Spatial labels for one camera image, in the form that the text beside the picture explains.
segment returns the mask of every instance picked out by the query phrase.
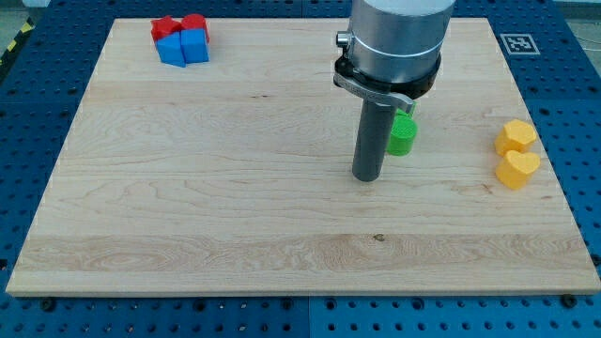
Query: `green cylinder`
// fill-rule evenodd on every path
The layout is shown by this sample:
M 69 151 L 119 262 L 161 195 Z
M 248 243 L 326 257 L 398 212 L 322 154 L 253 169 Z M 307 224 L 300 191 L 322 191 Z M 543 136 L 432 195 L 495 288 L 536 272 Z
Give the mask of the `green cylinder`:
M 394 156 L 405 156 L 413 147 L 417 135 L 417 124 L 407 114 L 398 114 L 394 118 L 391 138 L 386 149 Z

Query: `black cylinder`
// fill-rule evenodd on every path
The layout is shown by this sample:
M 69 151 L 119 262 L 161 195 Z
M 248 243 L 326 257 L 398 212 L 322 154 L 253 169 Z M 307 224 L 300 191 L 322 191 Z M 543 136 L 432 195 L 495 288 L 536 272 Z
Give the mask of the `black cylinder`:
M 363 182 L 378 178 L 393 129 L 396 109 L 363 100 L 361 122 L 353 159 L 353 175 Z

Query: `wood grain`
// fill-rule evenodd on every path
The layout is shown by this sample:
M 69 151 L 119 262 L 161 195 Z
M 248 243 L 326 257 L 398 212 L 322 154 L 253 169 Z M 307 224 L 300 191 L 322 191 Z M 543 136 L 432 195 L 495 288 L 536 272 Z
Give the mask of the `wood grain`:
M 211 61 L 161 64 L 116 20 L 7 291 L 19 297 L 588 294 L 601 285 L 488 22 L 453 19 L 409 156 L 350 174 L 361 101 L 331 83 L 345 20 L 210 20 Z

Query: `blue block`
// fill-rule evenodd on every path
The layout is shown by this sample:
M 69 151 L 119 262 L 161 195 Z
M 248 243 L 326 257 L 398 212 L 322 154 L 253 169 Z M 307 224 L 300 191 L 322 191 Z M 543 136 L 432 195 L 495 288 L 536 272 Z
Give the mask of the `blue block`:
M 181 53 L 179 32 L 158 40 L 156 46 L 161 62 L 173 66 L 186 67 L 184 55 Z
M 187 29 L 181 31 L 181 50 L 186 63 L 207 62 L 208 44 L 204 29 Z

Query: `blue perforated panel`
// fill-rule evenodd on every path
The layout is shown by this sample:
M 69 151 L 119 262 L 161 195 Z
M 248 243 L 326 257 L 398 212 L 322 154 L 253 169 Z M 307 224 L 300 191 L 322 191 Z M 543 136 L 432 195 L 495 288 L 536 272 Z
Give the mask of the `blue perforated panel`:
M 350 0 L 54 0 L 0 86 L 3 287 L 113 19 L 190 12 L 346 17 Z M 601 80 L 593 66 L 546 0 L 459 0 L 455 15 L 487 17 L 500 42 L 501 34 L 532 36 L 540 55 L 509 55 L 501 49 L 598 265 Z M 597 337 L 601 297 L 47 301 L 0 294 L 0 337 L 368 334 Z

